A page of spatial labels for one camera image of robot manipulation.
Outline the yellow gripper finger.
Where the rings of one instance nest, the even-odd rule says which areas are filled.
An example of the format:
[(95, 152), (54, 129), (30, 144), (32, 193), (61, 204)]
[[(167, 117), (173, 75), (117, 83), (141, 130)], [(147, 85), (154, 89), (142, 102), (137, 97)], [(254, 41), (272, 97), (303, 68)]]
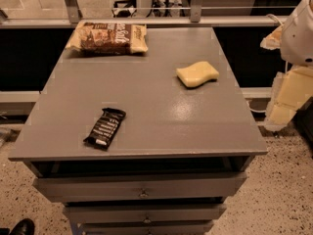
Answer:
[(312, 96), (312, 67), (292, 66), (286, 73), (278, 72), (272, 84), (264, 127), (269, 131), (280, 131)]
[(267, 50), (275, 50), (281, 47), (281, 35), (283, 27), (280, 25), (275, 28), (270, 34), (262, 39), (260, 47)]

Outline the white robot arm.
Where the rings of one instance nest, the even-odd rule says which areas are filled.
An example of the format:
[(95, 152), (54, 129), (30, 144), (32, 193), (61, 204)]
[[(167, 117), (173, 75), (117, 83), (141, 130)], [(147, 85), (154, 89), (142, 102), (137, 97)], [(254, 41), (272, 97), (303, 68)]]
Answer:
[(291, 69), (278, 72), (273, 80), (271, 100), (264, 127), (285, 128), (296, 112), (313, 97), (313, 0), (301, 0), (287, 20), (262, 39), (260, 47), (279, 49)]

